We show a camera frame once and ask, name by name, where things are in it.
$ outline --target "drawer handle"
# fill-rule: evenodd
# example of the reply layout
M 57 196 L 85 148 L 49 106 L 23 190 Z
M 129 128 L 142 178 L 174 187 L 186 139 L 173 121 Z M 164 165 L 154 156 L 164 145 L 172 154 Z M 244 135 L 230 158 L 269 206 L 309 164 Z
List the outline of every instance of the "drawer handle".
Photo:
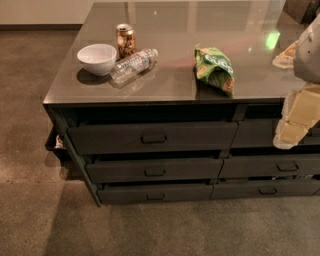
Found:
M 166 174 L 165 169 L 161 170 L 144 170 L 144 176 L 146 177 L 160 177 Z
M 162 144 L 167 141 L 167 136 L 164 134 L 145 134 L 141 136 L 143 144 Z
M 290 164 L 290 165 L 277 164 L 277 168 L 278 168 L 279 172 L 297 172 L 297 171 L 299 171 L 299 167 L 296 164 Z
M 164 199 L 164 194 L 160 195 L 147 195 L 149 201 L 161 201 Z
M 278 191 L 276 188 L 273 188 L 273 190 L 261 190 L 261 188 L 259 188 L 259 193 L 260 195 L 263 195 L 263 196 L 267 196 L 267 195 L 276 195 L 278 194 Z

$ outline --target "floor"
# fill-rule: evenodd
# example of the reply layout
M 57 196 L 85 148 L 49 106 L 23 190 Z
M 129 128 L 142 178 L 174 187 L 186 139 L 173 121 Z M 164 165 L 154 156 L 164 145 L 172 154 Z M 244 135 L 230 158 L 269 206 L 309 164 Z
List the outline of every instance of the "floor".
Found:
M 0 255 L 319 255 L 316 196 L 98 208 L 44 146 L 42 101 L 76 33 L 0 31 Z

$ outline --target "gray countertop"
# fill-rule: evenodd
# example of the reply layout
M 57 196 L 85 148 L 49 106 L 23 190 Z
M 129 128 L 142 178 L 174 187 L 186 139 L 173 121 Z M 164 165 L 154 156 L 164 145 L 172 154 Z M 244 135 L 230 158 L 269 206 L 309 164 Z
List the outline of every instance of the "gray countertop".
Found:
M 272 60 L 304 30 L 275 0 L 95 3 L 68 52 L 44 104 L 230 101 L 195 80 L 194 47 L 217 47 L 235 72 L 234 100 L 280 99 L 304 81 Z M 93 43 L 116 47 L 117 24 L 130 23 L 137 50 L 159 52 L 155 68 L 122 89 L 110 77 L 82 68 L 77 52 Z

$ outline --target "soda can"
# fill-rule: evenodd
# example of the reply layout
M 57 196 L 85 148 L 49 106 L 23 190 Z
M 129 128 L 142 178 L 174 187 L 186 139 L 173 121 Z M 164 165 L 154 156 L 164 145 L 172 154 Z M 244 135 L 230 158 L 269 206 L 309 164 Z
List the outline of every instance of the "soda can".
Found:
M 117 26 L 117 43 L 120 59 L 126 58 L 136 51 L 135 32 L 129 24 Z

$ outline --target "drawer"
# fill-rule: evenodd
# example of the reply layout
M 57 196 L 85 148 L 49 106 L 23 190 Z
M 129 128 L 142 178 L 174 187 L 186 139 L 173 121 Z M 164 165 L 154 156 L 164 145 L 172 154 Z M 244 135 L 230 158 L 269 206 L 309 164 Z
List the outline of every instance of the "drawer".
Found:
M 231 148 L 271 147 L 277 119 L 239 121 L 239 128 Z
M 106 187 L 97 193 L 103 204 L 128 204 L 208 200 L 212 188 L 205 184 L 146 185 Z
M 86 166 L 93 183 L 217 178 L 221 159 L 102 161 Z
M 225 159 L 220 178 L 320 174 L 320 157 L 312 155 L 243 156 Z
M 272 147 L 279 119 L 239 121 L 239 128 L 231 148 Z M 299 145 L 319 145 L 319 124 L 310 129 Z
M 270 196 L 310 196 L 316 194 L 320 181 L 268 181 L 240 184 L 217 184 L 211 199 L 270 197 Z
M 68 129 L 78 154 L 227 149 L 236 123 L 88 125 Z

